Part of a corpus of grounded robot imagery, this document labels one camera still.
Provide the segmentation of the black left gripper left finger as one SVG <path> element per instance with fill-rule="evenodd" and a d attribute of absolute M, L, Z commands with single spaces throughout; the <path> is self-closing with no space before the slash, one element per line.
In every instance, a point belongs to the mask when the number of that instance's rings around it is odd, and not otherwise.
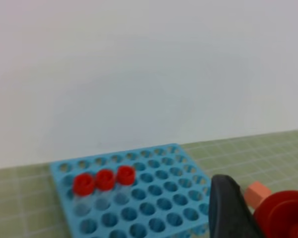
<path fill-rule="evenodd" d="M 239 184 L 228 175 L 211 179 L 209 202 L 211 238 L 263 238 L 243 198 Z"/>

